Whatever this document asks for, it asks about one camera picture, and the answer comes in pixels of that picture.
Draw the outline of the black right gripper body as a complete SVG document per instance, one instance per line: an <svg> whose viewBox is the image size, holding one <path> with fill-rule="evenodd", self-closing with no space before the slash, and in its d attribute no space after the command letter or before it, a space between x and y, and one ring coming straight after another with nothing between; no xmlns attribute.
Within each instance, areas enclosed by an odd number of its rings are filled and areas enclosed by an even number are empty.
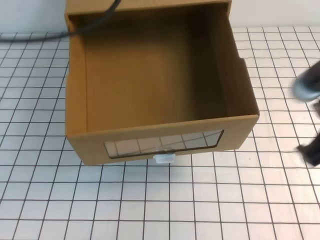
<svg viewBox="0 0 320 240"><path fill-rule="evenodd" d="M320 165L320 134L309 143L308 145L299 145L296 148L299 153L302 155L303 160L312 165Z"/></svg>

